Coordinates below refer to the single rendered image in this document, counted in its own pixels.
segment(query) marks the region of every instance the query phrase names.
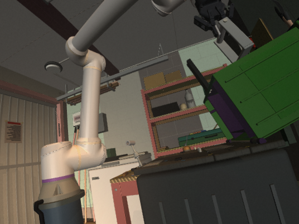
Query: wooden shelf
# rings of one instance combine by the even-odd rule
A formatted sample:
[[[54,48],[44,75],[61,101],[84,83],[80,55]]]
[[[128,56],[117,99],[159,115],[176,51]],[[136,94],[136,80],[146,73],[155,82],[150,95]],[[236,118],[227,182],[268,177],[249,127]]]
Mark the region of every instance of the wooden shelf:
[[[202,73],[202,75],[205,77],[205,79],[208,82],[210,82],[213,74],[215,74],[216,72],[220,71],[221,69],[223,69],[225,67],[227,67],[227,64],[224,64],[221,67],[218,67],[218,68],[215,68],[215,69],[212,69],[209,71],[205,71]],[[194,108],[189,108],[186,110],[181,110],[178,112],[174,112],[171,114],[167,114],[164,116],[159,116],[159,117],[154,118],[153,113],[152,113],[151,100],[162,97],[162,96],[166,96],[168,94],[186,90],[186,89],[189,89],[192,87],[196,87],[199,85],[200,85],[200,83],[198,82],[196,77],[194,75],[192,75],[192,76],[188,76],[183,79],[180,79],[180,80],[168,82],[164,85],[155,87],[153,89],[141,90],[143,106],[144,106],[144,109],[146,112],[147,125],[149,128],[149,134],[151,136],[153,152],[154,152],[156,159],[163,155],[179,153],[182,151],[182,147],[179,147],[179,148],[175,148],[175,149],[169,149],[166,151],[158,152],[157,149],[160,149],[160,141],[159,141],[156,125],[165,124],[168,122],[172,122],[172,121],[176,121],[176,120],[180,120],[180,119],[184,119],[184,118],[189,118],[191,116],[207,113],[209,111],[205,105],[200,105],[200,106],[196,106]],[[210,145],[215,145],[215,144],[221,144],[221,143],[224,143],[225,141],[226,141],[226,139],[217,139],[217,140],[212,141],[211,143],[207,143],[207,142],[202,143],[202,144],[200,144],[200,146],[205,147],[205,146],[210,146]]]

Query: electrical box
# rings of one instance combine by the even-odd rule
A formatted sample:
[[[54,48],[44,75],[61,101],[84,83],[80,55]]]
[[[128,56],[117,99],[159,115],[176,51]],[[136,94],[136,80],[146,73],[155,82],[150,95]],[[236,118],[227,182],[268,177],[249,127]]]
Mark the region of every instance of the electrical box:
[[[81,112],[73,114],[73,126],[80,126],[80,114]],[[99,131],[98,133],[104,133],[108,131],[107,115],[104,113],[99,114]]]

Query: red table frame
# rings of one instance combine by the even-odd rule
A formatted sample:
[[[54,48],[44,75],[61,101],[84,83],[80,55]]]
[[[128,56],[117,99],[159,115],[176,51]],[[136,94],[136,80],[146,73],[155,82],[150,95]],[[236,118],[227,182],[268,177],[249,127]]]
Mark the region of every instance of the red table frame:
[[[138,195],[136,181],[111,183],[117,224],[131,224],[127,196]]]

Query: bottle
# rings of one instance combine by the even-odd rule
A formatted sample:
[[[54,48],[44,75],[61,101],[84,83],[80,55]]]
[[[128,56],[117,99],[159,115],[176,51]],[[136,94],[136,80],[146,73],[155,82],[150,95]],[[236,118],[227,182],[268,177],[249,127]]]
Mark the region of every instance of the bottle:
[[[188,108],[193,108],[195,105],[193,96],[191,93],[188,92],[188,90],[186,90],[186,94],[185,94],[185,100],[187,102],[187,106]]]

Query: dark ceiling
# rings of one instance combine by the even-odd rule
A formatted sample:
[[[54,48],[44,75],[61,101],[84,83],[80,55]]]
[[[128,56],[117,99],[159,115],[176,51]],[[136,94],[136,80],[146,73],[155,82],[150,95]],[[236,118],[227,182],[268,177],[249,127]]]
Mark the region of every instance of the dark ceiling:
[[[9,0],[1,2],[0,66],[65,90],[74,84],[44,69],[48,61],[67,58],[65,42],[77,33],[101,0]],[[139,0],[113,24],[90,48],[101,52],[106,71],[115,74],[143,61],[157,57],[159,44],[164,53],[213,38],[193,23],[198,12],[190,1],[167,16],[161,17],[150,0]],[[71,61],[62,63],[60,76],[82,84],[82,68]]]

